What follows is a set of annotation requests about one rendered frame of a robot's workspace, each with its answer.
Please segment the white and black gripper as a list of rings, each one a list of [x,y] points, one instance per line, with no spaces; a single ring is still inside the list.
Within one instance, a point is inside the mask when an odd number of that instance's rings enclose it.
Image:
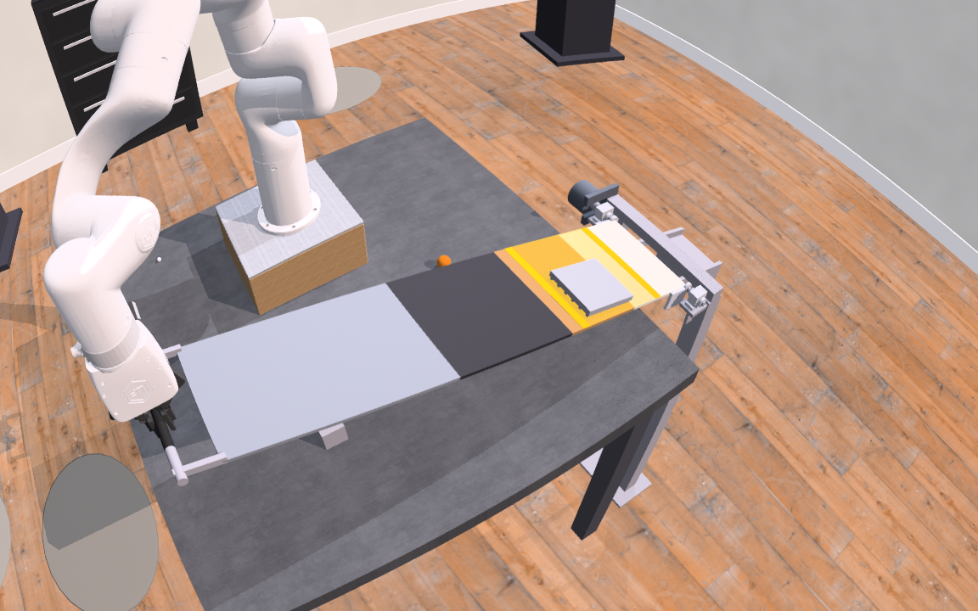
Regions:
[[[160,415],[174,432],[173,420],[177,418],[170,403],[178,388],[185,384],[185,378],[168,363],[166,353],[160,350],[146,326],[139,320],[136,322],[140,335],[131,356],[112,368],[95,367],[85,357],[87,373],[111,420],[138,420],[146,424],[149,432],[158,434],[150,410],[159,406]]]

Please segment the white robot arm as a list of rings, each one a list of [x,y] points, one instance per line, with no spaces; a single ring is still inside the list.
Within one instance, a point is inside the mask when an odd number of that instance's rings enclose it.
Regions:
[[[234,105],[255,166],[261,230],[298,233],[321,211],[296,124],[324,117],[336,104],[336,72],[321,22],[273,19],[268,0],[98,0],[93,43],[119,57],[104,103],[59,167],[51,216],[57,250],[43,270],[44,288],[76,338],[71,354],[98,368],[120,365],[138,345],[138,308],[126,303],[121,284],[146,261],[160,233],[151,201],[94,196],[98,179],[122,144],[170,113],[199,13],[212,13],[241,77]]]

